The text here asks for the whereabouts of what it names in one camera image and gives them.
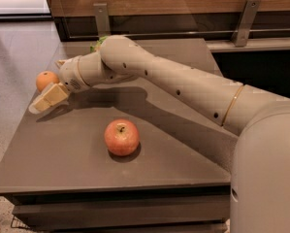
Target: table top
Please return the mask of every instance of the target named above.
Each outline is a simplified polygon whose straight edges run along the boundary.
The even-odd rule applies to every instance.
[[[201,39],[138,43],[221,75]],[[48,69],[88,50],[87,43],[62,44]],[[104,130],[116,118],[130,119],[140,131],[140,146],[127,157],[111,155],[104,143]],[[99,84],[48,115],[24,114],[0,164],[0,195],[225,185],[236,141],[144,79]]]

